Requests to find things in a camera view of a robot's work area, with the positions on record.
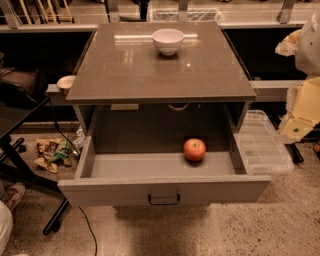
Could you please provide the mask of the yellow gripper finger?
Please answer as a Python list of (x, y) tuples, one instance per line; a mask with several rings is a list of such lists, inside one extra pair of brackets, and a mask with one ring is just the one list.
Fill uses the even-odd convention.
[(286, 114), (277, 130), (284, 144), (299, 142), (320, 122), (320, 77), (304, 80), (287, 91)]
[(286, 36), (275, 48), (275, 52), (282, 56), (291, 56), (296, 53), (297, 42), (301, 29), (295, 30)]

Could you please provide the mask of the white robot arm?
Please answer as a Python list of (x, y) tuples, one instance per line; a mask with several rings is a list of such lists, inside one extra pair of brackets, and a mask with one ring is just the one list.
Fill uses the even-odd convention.
[(305, 25), (286, 36), (275, 52), (293, 56), (295, 67), (307, 75), (298, 86), (287, 90), (286, 114), (277, 139), (284, 144), (299, 142), (320, 122), (320, 11)]

